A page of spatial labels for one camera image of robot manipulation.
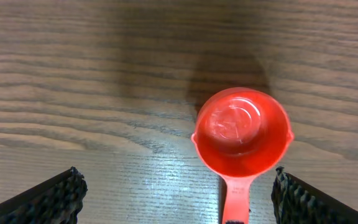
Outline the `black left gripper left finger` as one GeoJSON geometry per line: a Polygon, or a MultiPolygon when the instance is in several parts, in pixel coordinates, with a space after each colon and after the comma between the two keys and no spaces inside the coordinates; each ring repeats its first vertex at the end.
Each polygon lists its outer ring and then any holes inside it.
{"type": "Polygon", "coordinates": [[[88,191],[75,168],[0,203],[0,224],[76,224],[88,191]]]}

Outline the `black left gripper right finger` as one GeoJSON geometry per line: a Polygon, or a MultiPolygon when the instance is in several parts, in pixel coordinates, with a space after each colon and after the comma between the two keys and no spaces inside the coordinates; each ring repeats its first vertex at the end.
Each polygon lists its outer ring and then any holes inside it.
{"type": "Polygon", "coordinates": [[[358,224],[358,211],[276,168],[271,199],[278,224],[358,224]]]}

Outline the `red plastic measuring scoop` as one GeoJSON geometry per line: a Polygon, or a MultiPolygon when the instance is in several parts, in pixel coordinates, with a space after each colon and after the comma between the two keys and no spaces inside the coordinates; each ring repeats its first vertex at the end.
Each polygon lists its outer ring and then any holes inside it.
{"type": "Polygon", "coordinates": [[[266,93],[229,88],[206,101],[191,140],[226,183],[223,223],[248,223],[251,183],[278,163],[294,138],[283,106],[266,93]]]}

